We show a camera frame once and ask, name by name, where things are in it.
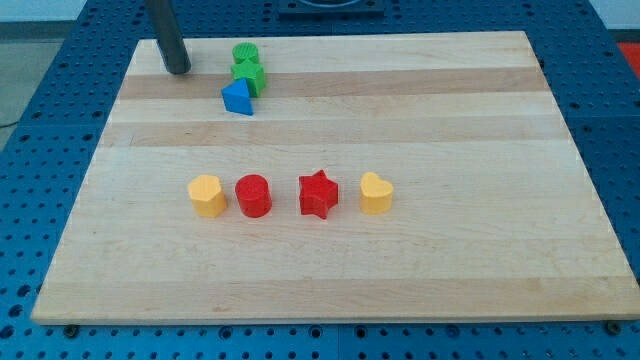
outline green block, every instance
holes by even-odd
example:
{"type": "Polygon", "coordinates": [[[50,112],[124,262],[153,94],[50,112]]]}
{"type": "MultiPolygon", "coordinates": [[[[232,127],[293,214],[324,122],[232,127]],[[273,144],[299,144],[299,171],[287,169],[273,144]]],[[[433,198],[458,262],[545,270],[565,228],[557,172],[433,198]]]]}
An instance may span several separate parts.
{"type": "Polygon", "coordinates": [[[267,85],[264,76],[264,68],[260,64],[256,64],[251,60],[245,60],[240,64],[231,66],[233,80],[247,79],[249,85],[249,94],[251,97],[260,97],[260,90],[267,85]]]}
{"type": "Polygon", "coordinates": [[[233,48],[233,62],[241,64],[245,60],[251,60],[256,64],[260,64],[260,56],[258,55],[258,47],[253,43],[240,43],[233,48]]]}

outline yellow block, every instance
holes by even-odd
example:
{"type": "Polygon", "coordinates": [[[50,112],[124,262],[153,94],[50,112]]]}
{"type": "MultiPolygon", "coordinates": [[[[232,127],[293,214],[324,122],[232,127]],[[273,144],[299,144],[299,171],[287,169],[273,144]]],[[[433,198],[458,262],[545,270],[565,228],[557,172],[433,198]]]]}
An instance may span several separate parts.
{"type": "Polygon", "coordinates": [[[216,217],[227,208],[217,176],[200,175],[189,183],[188,189],[193,208],[200,216],[216,217]]]}
{"type": "Polygon", "coordinates": [[[360,180],[360,210],[365,214],[380,214],[391,209],[393,184],[367,172],[360,180]]]}

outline black cylinder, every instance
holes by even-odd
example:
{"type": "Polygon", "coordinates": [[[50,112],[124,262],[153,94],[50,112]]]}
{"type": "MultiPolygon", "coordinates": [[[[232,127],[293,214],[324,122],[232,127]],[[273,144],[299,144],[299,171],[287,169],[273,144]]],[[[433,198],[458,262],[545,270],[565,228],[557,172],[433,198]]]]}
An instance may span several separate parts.
{"type": "Polygon", "coordinates": [[[189,54],[182,41],[178,20],[173,12],[170,0],[144,0],[162,60],[167,71],[172,74],[184,74],[191,69],[189,54]]]}

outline white floor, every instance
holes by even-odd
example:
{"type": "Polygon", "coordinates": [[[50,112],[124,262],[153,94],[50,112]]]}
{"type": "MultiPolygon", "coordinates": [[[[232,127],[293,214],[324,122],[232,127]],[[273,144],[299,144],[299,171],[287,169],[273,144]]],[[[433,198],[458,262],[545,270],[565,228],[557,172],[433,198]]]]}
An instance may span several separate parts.
{"type": "Polygon", "coordinates": [[[60,41],[0,43],[0,151],[40,84],[60,41]]]}

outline wooden cutting board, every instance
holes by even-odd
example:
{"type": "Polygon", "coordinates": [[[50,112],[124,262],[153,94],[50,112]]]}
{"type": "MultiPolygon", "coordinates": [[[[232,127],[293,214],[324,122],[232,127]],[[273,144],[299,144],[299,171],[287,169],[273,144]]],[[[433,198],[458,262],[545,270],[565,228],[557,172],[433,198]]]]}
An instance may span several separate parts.
{"type": "Polygon", "coordinates": [[[231,49],[186,76],[138,44],[33,311],[42,324],[627,319],[640,290],[522,32],[256,38],[267,89],[225,112],[231,49]],[[340,203],[299,215],[298,176],[340,203]],[[359,180],[393,182],[390,212],[359,180]],[[187,184],[222,179],[195,215],[187,184]],[[244,217],[234,185],[270,182],[244,217]]]}

